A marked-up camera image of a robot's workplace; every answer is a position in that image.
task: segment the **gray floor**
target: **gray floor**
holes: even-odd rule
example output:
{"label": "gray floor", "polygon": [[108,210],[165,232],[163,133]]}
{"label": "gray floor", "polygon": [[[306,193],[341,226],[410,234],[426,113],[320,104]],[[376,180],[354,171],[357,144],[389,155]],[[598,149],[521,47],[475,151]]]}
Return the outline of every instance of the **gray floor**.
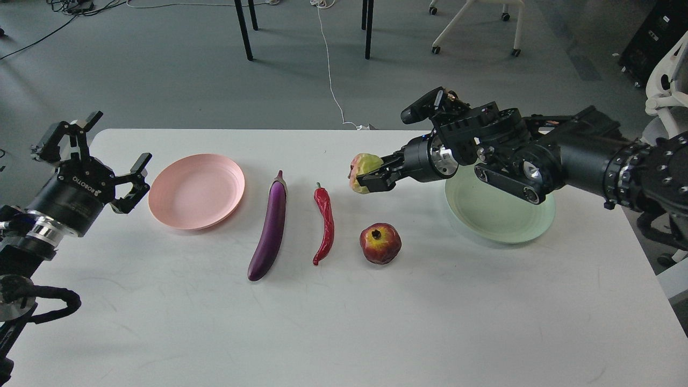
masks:
{"label": "gray floor", "polygon": [[[42,1],[5,1],[0,26],[8,36],[0,39],[0,56],[69,19]],[[399,113],[442,85],[473,105],[497,101],[523,115],[575,114],[595,105],[626,136],[640,136],[651,119],[645,95],[620,72],[614,54],[654,1],[527,1],[518,58],[510,55],[516,12],[504,23],[501,6],[477,4],[433,55],[432,41],[462,4],[443,0],[431,16],[425,0],[378,1],[369,61],[361,1],[338,0],[320,11],[345,118],[379,129],[430,129],[427,122],[404,126]],[[257,6],[257,16],[260,30],[249,30],[253,62],[232,7],[126,5],[79,17],[0,61],[0,148],[7,152],[0,158],[0,203],[26,205],[52,173],[28,151],[50,124],[95,110],[105,115],[91,137],[109,127],[353,129],[342,125],[330,94],[316,8],[308,0],[282,0]],[[663,251],[646,241],[643,248],[651,262]]]}

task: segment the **red chili pepper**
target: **red chili pepper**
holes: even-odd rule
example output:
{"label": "red chili pepper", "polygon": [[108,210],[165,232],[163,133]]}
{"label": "red chili pepper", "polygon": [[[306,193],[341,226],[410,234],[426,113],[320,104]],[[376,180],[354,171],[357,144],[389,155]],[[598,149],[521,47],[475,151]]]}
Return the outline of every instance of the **red chili pepper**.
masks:
{"label": "red chili pepper", "polygon": [[315,203],[318,204],[320,213],[323,214],[323,220],[325,221],[323,242],[320,244],[318,252],[315,253],[315,257],[313,257],[313,264],[318,266],[318,262],[323,260],[332,248],[332,242],[334,241],[334,219],[332,218],[330,195],[320,186],[320,183],[318,183],[318,188],[315,190],[315,193],[313,193],[313,198],[315,199]]}

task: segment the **plate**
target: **plate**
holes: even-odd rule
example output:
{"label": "plate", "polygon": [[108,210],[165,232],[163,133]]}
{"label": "plate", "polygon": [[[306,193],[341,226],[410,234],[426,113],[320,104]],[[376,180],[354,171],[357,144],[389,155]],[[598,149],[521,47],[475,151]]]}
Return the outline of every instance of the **plate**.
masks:
{"label": "plate", "polygon": [[550,228],[555,218],[553,195],[540,205],[501,191],[478,180],[472,167],[459,167],[444,185],[447,204],[457,219],[479,235],[502,243],[533,240]]}
{"label": "plate", "polygon": [[175,229],[213,226],[237,207],[246,180],[237,163],[219,154],[195,154],[170,164],[151,185],[148,205]]}

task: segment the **robotic arm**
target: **robotic arm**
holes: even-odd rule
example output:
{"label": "robotic arm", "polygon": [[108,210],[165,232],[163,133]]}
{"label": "robotic arm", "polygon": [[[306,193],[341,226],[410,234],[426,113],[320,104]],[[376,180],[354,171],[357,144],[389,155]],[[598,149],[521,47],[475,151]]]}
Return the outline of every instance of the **robotic arm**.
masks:
{"label": "robotic arm", "polygon": [[[0,208],[0,385],[10,378],[14,363],[7,354],[27,323],[53,321],[81,306],[73,291],[34,285],[33,273],[52,260],[65,235],[84,236],[106,204],[116,213],[129,213],[150,189],[144,168],[151,154],[142,154],[123,176],[90,156],[86,133],[101,116],[96,112],[87,121],[53,125],[31,152],[34,159],[55,166],[55,174],[27,209]],[[59,144],[65,136],[72,152],[61,160]],[[131,190],[115,198],[115,187],[125,183],[131,183]],[[37,297],[60,299],[67,306],[34,315]]]}
{"label": "robotic arm", "polygon": [[[481,181],[534,205],[564,185],[584,189],[603,197],[606,209],[642,212],[638,227],[646,238],[688,249],[688,134],[651,147],[624,139],[619,123],[593,106],[574,116],[521,117],[495,102],[471,107],[443,87],[404,109],[401,119],[429,119],[433,129],[357,176],[371,192],[389,191],[405,177],[447,179],[473,165]],[[671,233],[651,226],[664,213]]]}

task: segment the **green plate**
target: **green plate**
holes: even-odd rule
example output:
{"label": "green plate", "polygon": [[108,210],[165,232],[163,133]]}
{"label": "green plate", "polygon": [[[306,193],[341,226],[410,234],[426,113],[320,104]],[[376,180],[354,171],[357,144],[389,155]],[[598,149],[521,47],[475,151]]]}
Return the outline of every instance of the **green plate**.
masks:
{"label": "green plate", "polygon": [[469,166],[461,167],[444,186],[447,203],[458,220],[481,236],[502,243],[533,240],[555,218],[553,195],[532,205],[478,180]]}

